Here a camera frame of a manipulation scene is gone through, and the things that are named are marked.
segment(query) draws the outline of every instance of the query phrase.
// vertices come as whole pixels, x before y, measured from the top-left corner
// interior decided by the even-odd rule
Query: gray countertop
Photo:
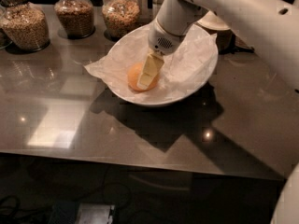
[[[299,94],[255,54],[221,55],[203,89],[146,108],[116,97],[84,66],[114,43],[67,39],[43,6],[50,45],[0,50],[0,152],[215,175],[287,177],[299,160]]]

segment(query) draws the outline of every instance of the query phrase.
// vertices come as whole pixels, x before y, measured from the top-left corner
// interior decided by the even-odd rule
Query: jar of grains
[[[93,4],[90,0],[59,0],[54,9],[68,38],[83,38],[94,32]]]
[[[1,0],[6,8],[1,27],[12,42],[22,50],[37,51],[49,43],[45,14],[30,7],[27,0]]]
[[[120,39],[137,27],[140,9],[137,0],[109,0],[102,13],[108,34]]]
[[[0,7],[0,49],[3,49],[11,44],[11,40],[8,38],[8,36],[3,31],[1,26],[1,22],[4,17],[4,14],[5,14],[5,10],[2,7]]]

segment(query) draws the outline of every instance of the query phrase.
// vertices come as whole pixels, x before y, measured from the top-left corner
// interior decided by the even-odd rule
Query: robotic hand
[[[291,87],[299,89],[299,8],[282,0],[164,0],[150,24],[149,55],[138,87],[148,87],[164,63],[163,56],[178,48],[191,25],[208,10],[225,21]]]

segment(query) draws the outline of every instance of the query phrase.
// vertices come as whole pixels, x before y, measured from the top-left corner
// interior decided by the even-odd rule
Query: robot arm
[[[149,48],[174,52],[189,27],[211,10],[293,88],[299,89],[299,8],[281,0],[164,0]]]

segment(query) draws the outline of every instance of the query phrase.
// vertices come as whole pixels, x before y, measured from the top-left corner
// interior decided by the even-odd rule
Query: dark floor
[[[68,201],[115,204],[120,224],[264,224],[270,222],[283,184],[2,155],[0,199],[14,198],[0,201],[0,217],[16,210],[11,220],[18,222],[7,224],[48,223],[53,205]]]

